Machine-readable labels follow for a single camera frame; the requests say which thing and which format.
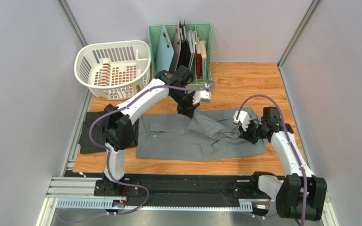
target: basket rim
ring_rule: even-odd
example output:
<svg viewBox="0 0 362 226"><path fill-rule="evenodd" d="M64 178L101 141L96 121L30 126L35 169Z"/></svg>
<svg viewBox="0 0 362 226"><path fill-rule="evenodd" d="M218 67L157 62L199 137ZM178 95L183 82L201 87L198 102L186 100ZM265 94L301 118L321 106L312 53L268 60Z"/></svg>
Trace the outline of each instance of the basket rim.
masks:
<svg viewBox="0 0 362 226"><path fill-rule="evenodd" d="M131 81L128 81L128 82L125 82L125 83L122 83L122 84L119 84L119 85L114 85L114 86L95 86L95 85L90 85L84 81L82 81L79 76L78 76L78 73L76 72L76 63L78 62L78 59L80 58L80 54L82 53L82 51L84 51L86 48L90 48L91 46L99 46L99 45L103 45L103 44L118 44L118 43L127 43L127 42L140 42L141 44L143 44L147 50L149 51L149 58L148 58L148 65L147 67L145 68L145 70L143 71L143 73L140 74L139 77L131 80ZM75 77L76 79L78 80L78 82L80 82L82 85L88 87L88 88L92 88L92 89L115 89L115 88L119 88L119 87L122 87L122 86L129 86L129 85L132 85L135 80L137 79L140 79L142 78L147 72L148 70L150 69L150 64L151 64L151 60L152 60L152 53L150 52L150 47L149 45L142 41L142 40L127 40L127 41L113 41L113 42L102 42L102 43L94 43L94 44L90 44L90 45L87 45L85 47L83 47L81 50L79 50L78 54L76 55L76 58L75 58L75 63L74 63L74 73L75 73Z"/></svg>

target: green crate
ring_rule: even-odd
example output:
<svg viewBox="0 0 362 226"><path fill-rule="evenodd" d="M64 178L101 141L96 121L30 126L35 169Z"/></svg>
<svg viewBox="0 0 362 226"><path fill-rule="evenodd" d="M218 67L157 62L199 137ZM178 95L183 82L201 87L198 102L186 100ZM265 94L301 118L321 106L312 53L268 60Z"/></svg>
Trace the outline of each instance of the green crate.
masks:
<svg viewBox="0 0 362 226"><path fill-rule="evenodd" d="M212 53L212 26L210 24L186 24L186 30L196 31L198 37L201 40L206 41L206 53L207 53L207 81L212 81L212 74L210 71L210 55ZM173 43L175 36L175 29L177 28L176 24L169 24L165 26L167 29L168 36L170 38L171 43ZM155 61L157 55L157 48L159 45L160 32L162 30L162 25L152 25L149 26L149 46L150 53L152 55L152 72L153 75L156 75ZM202 79L197 79L196 73L196 56L194 57L194 62L192 63L192 72L194 74L194 80L191 84L189 84L188 88L198 89L204 88L206 82L203 82Z"/></svg>

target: wooden tabletop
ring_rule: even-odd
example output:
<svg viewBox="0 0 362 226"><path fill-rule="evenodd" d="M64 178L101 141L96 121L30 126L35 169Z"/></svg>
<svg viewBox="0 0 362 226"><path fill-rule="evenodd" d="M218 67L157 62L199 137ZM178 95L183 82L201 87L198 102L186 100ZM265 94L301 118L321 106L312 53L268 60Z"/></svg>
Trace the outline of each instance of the wooden tabletop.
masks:
<svg viewBox="0 0 362 226"><path fill-rule="evenodd" d="M201 103L202 110L239 108L242 102L251 95L268 95L280 106L286 123L290 123L294 130L298 148L302 152L286 92L275 63L212 63L211 68L215 87L212 90L212 101ZM95 97L90 111L102 111L107 104L115 106L121 102ZM273 105L269 100L257 97L248 101L245 106L252 107L256 114L262 115L264 107ZM177 113L176 109L177 103L171 97L167 97L153 105L145 114ZM245 158L184 161L137 159L136 147L134 147L127 150L124 168L127 173L251 175L254 171L266 171L283 175L283 168L276 151L271 144L266 144L266 149L266 153ZM79 153L74 171L103 172L105 163L106 152Z"/></svg>

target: white laundry basket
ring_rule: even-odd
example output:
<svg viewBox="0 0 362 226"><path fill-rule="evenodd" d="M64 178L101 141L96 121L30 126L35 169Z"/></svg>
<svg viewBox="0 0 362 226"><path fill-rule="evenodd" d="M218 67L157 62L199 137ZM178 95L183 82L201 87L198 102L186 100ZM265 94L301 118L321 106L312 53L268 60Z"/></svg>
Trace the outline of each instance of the white laundry basket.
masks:
<svg viewBox="0 0 362 226"><path fill-rule="evenodd" d="M75 76L93 95L123 100L149 84L150 48L140 40L91 44L75 59Z"/></svg>

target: gray pants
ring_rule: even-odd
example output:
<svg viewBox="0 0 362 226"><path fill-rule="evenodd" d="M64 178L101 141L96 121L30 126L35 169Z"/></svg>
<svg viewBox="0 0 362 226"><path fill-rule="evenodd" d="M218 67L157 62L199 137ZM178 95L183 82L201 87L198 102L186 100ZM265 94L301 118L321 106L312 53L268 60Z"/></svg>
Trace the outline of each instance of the gray pants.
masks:
<svg viewBox="0 0 362 226"><path fill-rule="evenodd" d="M178 114L143 115L139 126L137 158L177 160L217 160L265 153L267 141L255 145L239 138L233 123L238 109L201 111L193 119ZM260 120L251 108L251 119Z"/></svg>

